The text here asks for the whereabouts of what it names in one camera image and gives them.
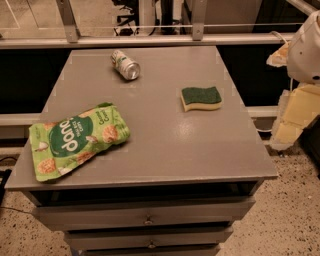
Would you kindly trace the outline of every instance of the green snack bag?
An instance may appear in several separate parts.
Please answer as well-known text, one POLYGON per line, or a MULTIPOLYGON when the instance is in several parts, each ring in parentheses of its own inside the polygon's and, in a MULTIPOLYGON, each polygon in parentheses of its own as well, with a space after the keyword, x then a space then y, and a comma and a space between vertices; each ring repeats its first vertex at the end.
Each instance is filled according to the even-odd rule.
POLYGON ((38 181, 59 178, 130 136, 112 103, 102 103, 58 123, 34 124, 29 131, 38 181))

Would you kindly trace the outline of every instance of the sponge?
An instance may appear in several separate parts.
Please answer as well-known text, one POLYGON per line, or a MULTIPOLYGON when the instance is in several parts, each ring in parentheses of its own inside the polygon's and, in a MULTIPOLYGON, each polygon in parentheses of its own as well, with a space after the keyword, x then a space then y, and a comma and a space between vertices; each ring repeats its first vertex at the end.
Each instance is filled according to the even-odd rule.
POLYGON ((209 88, 187 87, 181 91, 184 111, 192 109, 215 110, 221 107, 222 99, 215 86, 209 88))

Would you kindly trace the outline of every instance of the gray table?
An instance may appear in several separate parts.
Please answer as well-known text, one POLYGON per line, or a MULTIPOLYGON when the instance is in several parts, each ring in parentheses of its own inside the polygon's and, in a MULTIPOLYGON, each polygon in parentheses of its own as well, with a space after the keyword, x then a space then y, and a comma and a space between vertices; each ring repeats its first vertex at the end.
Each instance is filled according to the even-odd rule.
POLYGON ((111 49, 73 51, 40 118, 113 102, 128 142, 50 184, 36 181, 27 144, 6 188, 24 192, 40 221, 88 255, 212 255, 275 168, 214 46, 124 51, 141 66, 135 81, 113 69, 111 49), (216 86, 222 108, 185 113, 180 92, 190 86, 216 86))

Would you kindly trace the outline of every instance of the terrazzo floor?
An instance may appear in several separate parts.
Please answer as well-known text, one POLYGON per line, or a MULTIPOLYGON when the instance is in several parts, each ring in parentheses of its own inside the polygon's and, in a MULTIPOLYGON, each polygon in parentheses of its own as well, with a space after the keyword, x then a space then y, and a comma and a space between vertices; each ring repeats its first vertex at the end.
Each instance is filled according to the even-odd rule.
MULTIPOLYGON (((218 256, 320 255, 319 170, 298 143, 284 157, 269 153, 279 178, 259 188, 256 204, 234 223, 218 256)), ((1 256, 71 255, 62 232, 51 232, 29 214, 34 206, 23 194, 6 192, 2 206, 26 213, 0 209, 1 256)))

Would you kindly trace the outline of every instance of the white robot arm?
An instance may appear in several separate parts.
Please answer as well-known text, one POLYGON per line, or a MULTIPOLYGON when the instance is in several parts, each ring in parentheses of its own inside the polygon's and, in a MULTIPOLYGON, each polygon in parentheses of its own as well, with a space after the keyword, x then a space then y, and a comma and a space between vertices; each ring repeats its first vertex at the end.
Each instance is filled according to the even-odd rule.
POLYGON ((300 84, 280 97, 270 139, 275 150, 292 146, 320 115, 320 11, 312 13, 294 35, 286 62, 289 77, 300 84))
POLYGON ((300 83, 320 84, 320 11, 312 13, 289 44, 289 77, 300 83))

